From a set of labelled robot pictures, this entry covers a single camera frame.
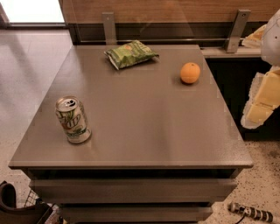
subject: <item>wire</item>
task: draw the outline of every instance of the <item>wire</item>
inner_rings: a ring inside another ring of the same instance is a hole
[[[244,218],[245,218],[245,214],[242,216],[242,218],[239,220],[239,221],[237,221],[235,224],[239,224],[239,223],[241,223],[243,220],[244,220]]]

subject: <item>speckled floor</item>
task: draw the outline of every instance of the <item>speckled floor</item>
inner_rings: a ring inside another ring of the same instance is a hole
[[[18,207],[27,199],[29,179],[21,171],[10,170],[8,163],[71,45],[67,30],[0,30],[0,182],[16,187]],[[200,224],[236,223],[241,216],[227,210],[231,201],[280,216],[280,143],[246,145],[254,167],[241,172],[237,188],[225,201],[215,203],[213,214]],[[242,223],[263,222],[246,218]]]

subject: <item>can lid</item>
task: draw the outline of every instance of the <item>can lid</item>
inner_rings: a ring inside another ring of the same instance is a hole
[[[65,96],[57,100],[55,108],[60,112],[67,112],[78,106],[78,99],[74,96]]]

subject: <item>metal bracket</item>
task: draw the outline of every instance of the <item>metal bracket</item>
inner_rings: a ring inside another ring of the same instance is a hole
[[[232,30],[228,36],[225,44],[225,50],[227,53],[236,53],[240,38],[248,21],[251,10],[238,10],[237,15],[232,27]]]
[[[116,45],[116,27],[114,12],[103,12],[102,20],[105,32],[106,45]]]

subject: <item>orange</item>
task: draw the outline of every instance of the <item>orange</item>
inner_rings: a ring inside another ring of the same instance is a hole
[[[200,66],[193,62],[184,64],[180,71],[180,77],[185,83],[194,83],[200,77]]]

